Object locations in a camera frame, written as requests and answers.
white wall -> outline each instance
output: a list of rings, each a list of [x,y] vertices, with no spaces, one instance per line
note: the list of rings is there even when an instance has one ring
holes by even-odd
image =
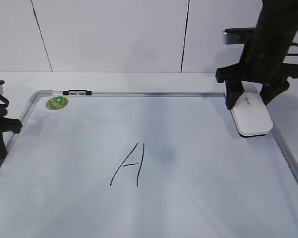
[[[0,71],[50,71],[30,0],[0,0]]]
[[[102,72],[179,72],[188,2],[33,0],[53,71]],[[222,31],[255,26],[261,7],[261,0],[190,0],[183,72],[238,62],[243,45],[224,45]],[[0,0],[0,71],[50,70],[31,0]]]
[[[53,71],[179,72],[188,0],[34,0]]]
[[[183,72],[215,72],[237,63],[244,45],[224,45],[222,31],[255,27],[261,7],[261,0],[191,0]],[[298,63],[298,57],[285,61]]]

white eraser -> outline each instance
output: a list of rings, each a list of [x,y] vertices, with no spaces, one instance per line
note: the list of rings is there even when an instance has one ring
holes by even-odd
[[[244,84],[245,92],[231,110],[238,132],[242,136],[266,135],[273,122],[254,85]]]

white table surface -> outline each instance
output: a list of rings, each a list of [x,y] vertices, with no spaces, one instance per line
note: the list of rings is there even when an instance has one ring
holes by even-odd
[[[99,92],[223,92],[214,73],[71,73],[0,72],[4,95],[10,100],[8,116],[19,118],[38,90],[86,89]],[[298,161],[298,79],[268,107]]]

whiteboard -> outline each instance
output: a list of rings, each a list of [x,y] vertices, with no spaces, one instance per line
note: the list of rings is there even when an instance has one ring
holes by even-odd
[[[241,138],[224,98],[47,99],[0,170],[0,238],[298,238],[281,151]]]

round sticker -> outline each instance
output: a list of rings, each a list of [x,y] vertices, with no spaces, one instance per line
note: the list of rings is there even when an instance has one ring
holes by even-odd
[[[66,107],[68,103],[69,100],[66,97],[57,96],[48,100],[46,107],[50,110],[59,110]]]

